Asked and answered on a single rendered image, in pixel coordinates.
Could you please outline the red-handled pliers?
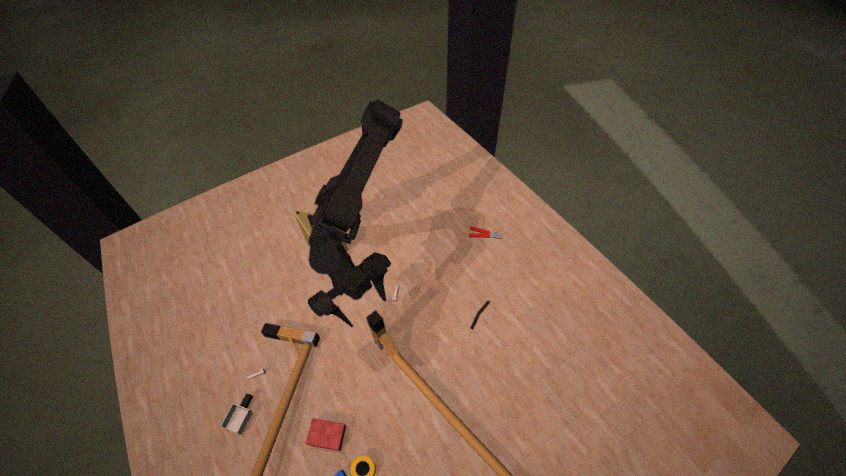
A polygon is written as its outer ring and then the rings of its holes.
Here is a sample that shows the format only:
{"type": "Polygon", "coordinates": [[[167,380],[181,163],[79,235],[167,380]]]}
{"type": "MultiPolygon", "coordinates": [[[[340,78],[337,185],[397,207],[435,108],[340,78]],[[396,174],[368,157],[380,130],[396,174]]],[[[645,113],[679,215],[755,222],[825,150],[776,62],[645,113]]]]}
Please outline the red-handled pliers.
{"type": "Polygon", "coordinates": [[[490,238],[497,238],[497,239],[502,238],[502,233],[490,232],[490,231],[479,229],[479,228],[472,227],[472,226],[470,227],[470,230],[477,231],[477,232],[484,233],[484,234],[469,234],[469,237],[480,237],[480,238],[489,238],[490,237],[490,238]]]}

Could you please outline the red flat block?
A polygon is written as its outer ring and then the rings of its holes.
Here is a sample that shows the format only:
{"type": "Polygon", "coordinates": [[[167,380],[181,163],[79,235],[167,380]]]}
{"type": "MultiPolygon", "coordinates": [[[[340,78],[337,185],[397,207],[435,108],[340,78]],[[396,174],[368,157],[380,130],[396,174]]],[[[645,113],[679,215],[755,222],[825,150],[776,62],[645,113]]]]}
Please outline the red flat block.
{"type": "Polygon", "coordinates": [[[312,418],[305,444],[341,451],[346,425],[312,418]]]}

